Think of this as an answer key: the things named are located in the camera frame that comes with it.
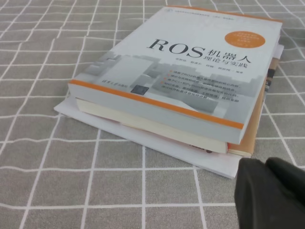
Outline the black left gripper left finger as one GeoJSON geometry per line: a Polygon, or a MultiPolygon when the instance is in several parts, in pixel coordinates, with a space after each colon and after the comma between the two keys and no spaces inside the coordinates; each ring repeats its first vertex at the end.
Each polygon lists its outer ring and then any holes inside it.
{"type": "Polygon", "coordinates": [[[241,229],[305,227],[305,210],[287,196],[265,162],[258,159],[239,161],[234,201],[241,229]]]}

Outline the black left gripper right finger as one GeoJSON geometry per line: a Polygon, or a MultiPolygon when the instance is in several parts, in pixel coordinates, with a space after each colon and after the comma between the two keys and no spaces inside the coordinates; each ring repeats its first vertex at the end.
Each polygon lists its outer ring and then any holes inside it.
{"type": "Polygon", "coordinates": [[[287,196],[305,209],[305,171],[277,157],[270,157],[265,165],[283,186],[287,196]]]}

